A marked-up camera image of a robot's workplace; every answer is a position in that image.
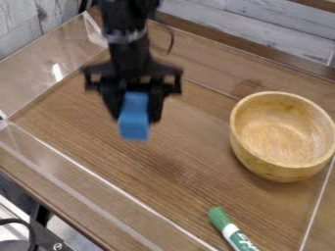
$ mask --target green marker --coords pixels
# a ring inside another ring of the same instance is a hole
[[[258,247],[252,244],[244,233],[232,223],[232,220],[225,214],[223,208],[211,208],[209,220],[216,229],[223,233],[223,236],[235,251],[259,251]]]

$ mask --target blue foam block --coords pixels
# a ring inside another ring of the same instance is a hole
[[[119,116],[119,132],[123,139],[148,140],[151,128],[148,102],[147,93],[125,92]]]

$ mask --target bowl rim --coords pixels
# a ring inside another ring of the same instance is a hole
[[[332,144],[331,144],[331,147],[328,149],[328,151],[326,152],[326,154],[319,157],[314,162],[311,163],[307,163],[307,164],[283,164],[280,161],[270,161],[267,159],[264,159],[258,153],[255,153],[255,151],[248,147],[245,146],[243,140],[240,140],[240,137],[236,133],[236,130],[235,130],[235,114],[240,108],[240,106],[249,100],[249,99],[254,99],[255,97],[259,97],[259,96],[266,96],[266,95],[284,95],[284,96],[290,96],[290,97],[294,97],[299,100],[302,100],[303,102],[308,103],[314,109],[318,110],[318,112],[323,115],[324,119],[328,121],[331,127],[332,127]],[[331,156],[334,155],[335,153],[335,124],[334,124],[334,121],[330,117],[330,115],[327,114],[327,112],[319,107],[319,105],[316,105],[312,101],[310,101],[308,99],[303,98],[302,96],[294,94],[294,93],[288,93],[288,92],[284,92],[284,91],[262,91],[262,92],[256,92],[248,96],[245,96],[244,98],[241,98],[239,100],[239,102],[236,103],[235,107],[233,107],[233,110],[232,110],[232,113],[231,113],[231,133],[235,135],[235,138],[239,142],[239,144],[241,145],[241,147],[247,150],[247,152],[255,157],[258,158],[259,160],[262,160],[263,162],[271,164],[271,165],[275,165],[275,166],[279,166],[282,168],[287,168],[287,169],[306,169],[306,168],[314,168],[315,166],[320,165],[322,163],[324,163],[324,161],[327,161]]]

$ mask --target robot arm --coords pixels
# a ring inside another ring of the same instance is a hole
[[[133,95],[128,94],[147,96],[147,105],[143,106],[147,117],[143,120],[152,124],[161,119],[165,98],[181,93],[183,70],[156,62],[149,51],[147,20],[159,5],[157,0],[100,0],[103,35],[111,60],[84,68],[85,87],[100,93],[116,120],[129,108],[125,102]],[[95,75],[100,81],[92,81]],[[173,83],[165,83],[167,76],[173,76]]]

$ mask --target wooden bowl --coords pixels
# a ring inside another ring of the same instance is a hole
[[[260,92],[235,105],[231,144],[255,174],[279,182],[298,181],[330,162],[335,125],[307,99],[286,92]]]

